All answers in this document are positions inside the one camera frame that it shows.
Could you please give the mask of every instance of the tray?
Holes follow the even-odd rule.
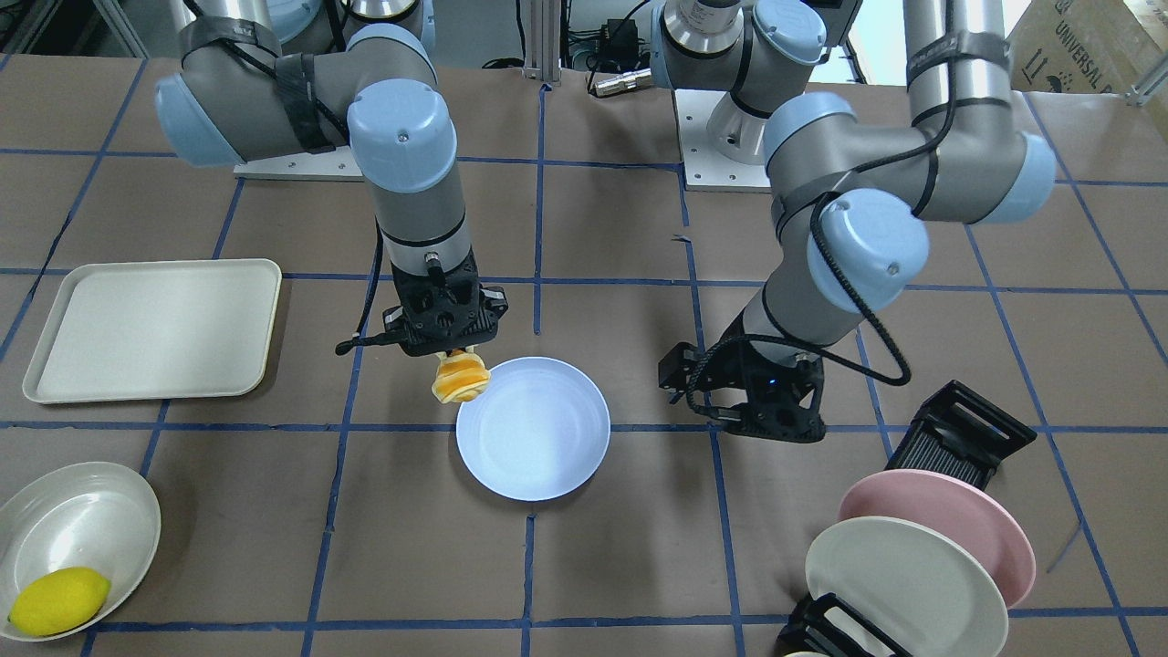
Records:
[[[242,395],[264,378],[269,260],[86,264],[61,283],[25,375],[39,403]]]

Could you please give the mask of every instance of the round plate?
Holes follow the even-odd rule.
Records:
[[[807,552],[814,597],[835,593],[919,657],[994,657],[1006,645],[1006,603],[978,560],[944,535],[898,518],[828,527]],[[828,617],[872,655],[882,644],[843,614]]]
[[[583,484],[609,449],[609,407],[583,372],[551,358],[508,360],[458,409],[458,451],[496,493],[523,502]]]
[[[49,472],[0,507],[0,636],[37,642],[84,630],[134,590],[162,530],[154,491],[138,472],[116,463],[78,463]],[[97,615],[53,636],[29,636],[7,621],[16,596],[62,568],[86,566],[110,580]]]
[[[1037,568],[1026,532],[980,490],[927,470],[885,470],[843,496],[840,519],[888,516],[940,532],[981,563],[1010,608],[1034,587]]]

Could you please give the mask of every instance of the cardboard box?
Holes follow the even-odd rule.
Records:
[[[1168,0],[1033,0],[1009,41],[1014,89],[1122,95],[1168,49]],[[1168,90],[1145,111],[1168,140]]]

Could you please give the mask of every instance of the food item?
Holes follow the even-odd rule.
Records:
[[[466,351],[454,350],[449,354],[439,353],[438,373],[431,392],[443,403],[452,401],[471,401],[487,389],[491,372],[482,359],[474,353],[474,347]]]
[[[32,636],[61,634],[92,618],[109,595],[110,580],[92,568],[54,570],[20,592],[8,622]]]

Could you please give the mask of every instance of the light blue cap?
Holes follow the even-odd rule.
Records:
[[[434,42],[438,35],[434,28],[434,2],[424,0],[422,2],[422,47],[426,53],[434,51]]]
[[[171,147],[192,166],[243,164],[179,75],[158,81],[154,110]]]
[[[430,55],[426,55],[426,49],[418,41],[413,33],[405,29],[404,27],[396,26],[394,23],[373,23],[357,30],[356,34],[349,37],[348,50],[352,50],[354,46],[361,43],[367,39],[389,39],[390,41],[397,41],[403,46],[409,46],[415,53],[422,55],[422,58],[430,64],[430,70],[434,70],[433,63],[430,61]]]
[[[808,67],[819,63],[827,27],[815,9],[799,0],[758,0],[755,25],[763,39],[790,60]]]
[[[851,105],[847,101],[827,91],[812,91],[783,103],[771,118],[766,119],[766,129],[763,131],[765,154],[763,161],[771,161],[774,151],[778,151],[792,134],[832,115],[848,115],[855,118],[856,112],[851,111]]]
[[[823,208],[823,236],[836,264],[872,310],[892,303],[929,260],[929,233],[901,199],[881,189],[851,189]],[[813,236],[807,262],[832,305],[860,313],[832,275]]]
[[[320,12],[321,0],[267,0],[272,32],[280,43],[297,37]]]
[[[1055,152],[1037,134],[1023,132],[1026,159],[1014,185],[989,214],[978,223],[1011,223],[1038,212],[1055,188]]]
[[[661,26],[661,5],[653,7],[653,29],[649,36],[649,72],[653,84],[661,89],[673,89],[665,62],[665,28]]]
[[[413,194],[437,185],[454,166],[458,137],[440,94],[416,79],[383,79],[349,105],[349,144],[374,185]]]

